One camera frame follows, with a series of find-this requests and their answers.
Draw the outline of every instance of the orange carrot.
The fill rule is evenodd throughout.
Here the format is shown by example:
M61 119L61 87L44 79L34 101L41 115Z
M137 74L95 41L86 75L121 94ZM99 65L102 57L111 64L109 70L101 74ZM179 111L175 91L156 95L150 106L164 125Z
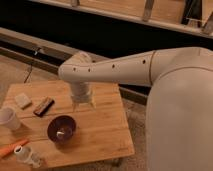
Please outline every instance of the orange carrot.
M23 139L23 140L15 142L13 144L0 148L0 158L5 157L6 155L12 153L16 146L18 146L18 145L22 146L22 145L27 144L28 142L29 142L28 139Z

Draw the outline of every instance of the object on table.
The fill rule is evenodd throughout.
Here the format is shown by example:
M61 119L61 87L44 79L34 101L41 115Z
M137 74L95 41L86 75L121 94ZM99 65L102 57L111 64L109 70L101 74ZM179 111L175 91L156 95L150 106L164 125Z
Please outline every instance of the object on table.
M23 145L27 144L28 142L29 142L28 139L23 139L23 140L15 142L13 144L6 145L5 147L0 148L0 158L5 157L8 154L12 153L16 146L18 146L18 145L23 146Z
M24 109L27 106L29 106L30 104L32 104L31 99L25 94L25 93L21 93L17 96L15 96L15 102L16 104L21 108Z
M47 134L55 143L67 142L76 130L75 120L67 115L56 117L48 126Z
M44 116L47 110L54 104L54 100L52 98L46 97L42 102L35 108L33 113L39 117Z
M39 168L42 160L30 147L16 146L14 153L19 162L32 165L33 168Z
M0 126L5 126L12 131L20 128L21 122L12 108L0 109Z

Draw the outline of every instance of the bowl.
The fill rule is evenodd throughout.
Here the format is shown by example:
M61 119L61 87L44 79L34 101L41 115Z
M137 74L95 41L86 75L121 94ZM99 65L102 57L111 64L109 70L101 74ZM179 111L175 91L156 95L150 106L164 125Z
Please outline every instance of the bowl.
M47 129L48 137L55 143L64 143L71 139L76 130L75 120L67 115L53 119Z

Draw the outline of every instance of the sponge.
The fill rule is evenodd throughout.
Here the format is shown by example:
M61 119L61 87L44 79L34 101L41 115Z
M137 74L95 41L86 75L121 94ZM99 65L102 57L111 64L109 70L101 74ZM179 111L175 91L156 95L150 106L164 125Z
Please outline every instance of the sponge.
M15 102L21 109L26 108L32 103L31 99L25 93L15 96Z

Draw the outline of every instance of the small white cup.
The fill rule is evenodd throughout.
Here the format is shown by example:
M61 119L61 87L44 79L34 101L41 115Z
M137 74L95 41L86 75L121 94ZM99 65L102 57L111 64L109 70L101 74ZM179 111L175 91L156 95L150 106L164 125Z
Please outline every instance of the small white cup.
M13 109L9 107L0 109L0 126L5 126L10 130L17 130L20 128L21 122Z

